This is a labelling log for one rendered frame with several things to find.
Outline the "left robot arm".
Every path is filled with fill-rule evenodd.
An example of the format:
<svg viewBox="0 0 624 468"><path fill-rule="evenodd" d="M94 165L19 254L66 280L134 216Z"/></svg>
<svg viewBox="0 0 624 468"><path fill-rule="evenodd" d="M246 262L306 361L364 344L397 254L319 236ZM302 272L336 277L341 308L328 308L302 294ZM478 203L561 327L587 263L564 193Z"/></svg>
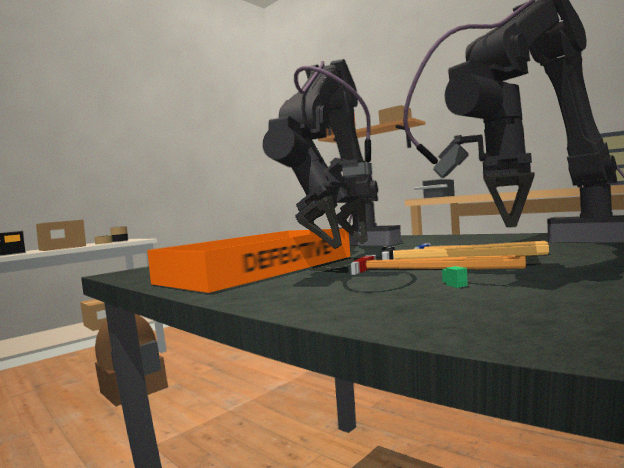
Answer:
<svg viewBox="0 0 624 468"><path fill-rule="evenodd" d="M561 219L547 219L547 224L624 222L624 215L613 215L607 184L617 183L615 157L597 129L584 83L581 51L586 44L583 24L569 0L537 0L470 43L466 62L448 69L447 108L498 126L499 119L508 119L508 124L522 119L519 85L503 81L528 74L530 54L544 66L566 128L571 180L581 187L580 216L553 217Z"/></svg>

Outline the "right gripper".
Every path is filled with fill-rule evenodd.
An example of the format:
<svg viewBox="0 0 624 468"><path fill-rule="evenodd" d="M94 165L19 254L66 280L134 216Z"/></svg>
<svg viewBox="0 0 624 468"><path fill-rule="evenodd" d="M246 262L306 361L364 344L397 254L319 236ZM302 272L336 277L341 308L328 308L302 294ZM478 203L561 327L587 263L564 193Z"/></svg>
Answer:
<svg viewBox="0 0 624 468"><path fill-rule="evenodd" d="M346 185L348 182L341 174L342 164L361 162L365 161L334 158L328 167L325 161L320 164L319 160L314 160L300 168L297 174L297 179L306 196L296 204L299 212L295 217L298 223L319 236L334 249L342 245L338 224L360 244L367 241L365 199L362 194L356 193L352 185ZM336 215L337 203L344 203L344 205L340 207L341 212ZM348 216L356 210L358 211L361 235L347 221ZM314 223L314 220L323 214L327 216L333 239Z"/></svg>

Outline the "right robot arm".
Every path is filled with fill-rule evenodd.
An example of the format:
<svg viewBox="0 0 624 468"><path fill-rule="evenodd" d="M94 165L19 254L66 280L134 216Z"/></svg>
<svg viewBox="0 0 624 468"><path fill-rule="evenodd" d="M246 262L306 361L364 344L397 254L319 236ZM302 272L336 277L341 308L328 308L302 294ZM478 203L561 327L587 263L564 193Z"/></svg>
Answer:
<svg viewBox="0 0 624 468"><path fill-rule="evenodd" d="M331 61L330 65L323 66L322 69L337 77L340 74L340 78L357 93L345 59ZM279 118L269 120L268 131L262 143L264 153L269 158L292 167L297 177L299 169L309 162L324 162L313 140L327 138L326 128L330 125L340 158L363 160L354 124L353 107L357 105L356 96L342 84L318 73L304 94L298 92L284 102L279 110ZM372 163L342 164L342 172L344 179L348 181L346 185L352 185L357 194L362 194L366 200L367 232L400 229L400 225L377 226L375 223L372 201L378 201L378 185L372 179Z"/></svg>

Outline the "small green block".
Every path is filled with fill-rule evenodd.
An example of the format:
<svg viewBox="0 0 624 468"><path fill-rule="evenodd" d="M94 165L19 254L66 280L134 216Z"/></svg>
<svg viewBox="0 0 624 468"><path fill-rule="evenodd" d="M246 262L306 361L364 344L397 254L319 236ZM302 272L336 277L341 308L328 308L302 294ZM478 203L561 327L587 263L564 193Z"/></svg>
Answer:
<svg viewBox="0 0 624 468"><path fill-rule="evenodd" d="M467 268L454 266L443 269L442 280L447 286L465 287L467 286Z"/></svg>

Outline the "orange bin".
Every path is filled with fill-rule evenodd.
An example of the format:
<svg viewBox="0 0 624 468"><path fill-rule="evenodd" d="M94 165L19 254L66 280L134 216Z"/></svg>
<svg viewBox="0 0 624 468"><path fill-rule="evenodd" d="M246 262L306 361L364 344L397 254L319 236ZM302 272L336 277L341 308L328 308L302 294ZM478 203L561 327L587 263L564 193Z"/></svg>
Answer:
<svg viewBox="0 0 624 468"><path fill-rule="evenodd" d="M291 230L147 250L151 284L214 292L350 257L349 233L334 249Z"/></svg>

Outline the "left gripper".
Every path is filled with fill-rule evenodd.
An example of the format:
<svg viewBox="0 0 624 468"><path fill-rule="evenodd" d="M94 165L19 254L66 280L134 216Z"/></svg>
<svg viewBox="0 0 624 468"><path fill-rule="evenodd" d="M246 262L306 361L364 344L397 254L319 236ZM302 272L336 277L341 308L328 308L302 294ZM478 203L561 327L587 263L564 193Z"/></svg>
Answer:
<svg viewBox="0 0 624 468"><path fill-rule="evenodd" d="M517 226L535 176L535 173L531 172L531 153L525 151L522 119L511 119L511 123L508 124L508 119L499 119L498 126L495 126L495 121L484 123L486 153L484 153L482 135L463 137L456 135L454 140L438 156L442 159L456 143L461 145L478 142L479 153L481 153L479 160L483 161L483 179L506 227ZM518 185L519 188L511 213L508 214L496 186L513 185Z"/></svg>

